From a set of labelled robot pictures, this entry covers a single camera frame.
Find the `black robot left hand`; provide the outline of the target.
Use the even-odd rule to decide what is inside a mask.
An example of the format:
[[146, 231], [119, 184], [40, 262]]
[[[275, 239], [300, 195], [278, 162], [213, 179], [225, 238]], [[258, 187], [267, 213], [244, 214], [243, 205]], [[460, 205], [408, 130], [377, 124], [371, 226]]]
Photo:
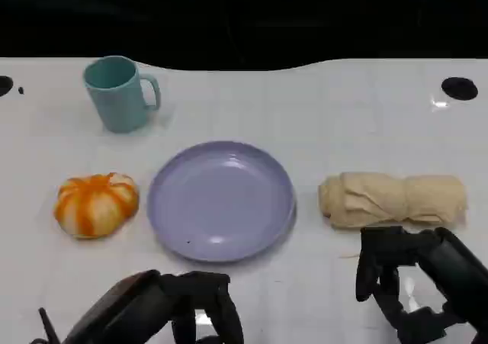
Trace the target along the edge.
[[116, 283], [79, 320], [67, 343], [146, 343], [171, 324], [176, 343], [242, 343], [228, 275], [148, 270]]

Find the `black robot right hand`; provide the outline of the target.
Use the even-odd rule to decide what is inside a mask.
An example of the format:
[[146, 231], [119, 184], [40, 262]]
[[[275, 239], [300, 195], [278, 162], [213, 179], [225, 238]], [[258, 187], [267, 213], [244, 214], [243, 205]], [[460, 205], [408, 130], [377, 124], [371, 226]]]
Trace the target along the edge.
[[[398, 268], [415, 265], [445, 297], [442, 312], [430, 307], [404, 310]], [[430, 343], [459, 323], [469, 323], [477, 331], [475, 343], [487, 341], [487, 269], [444, 227], [419, 233], [402, 227], [361, 229], [355, 296], [359, 302], [376, 300], [401, 343]]]

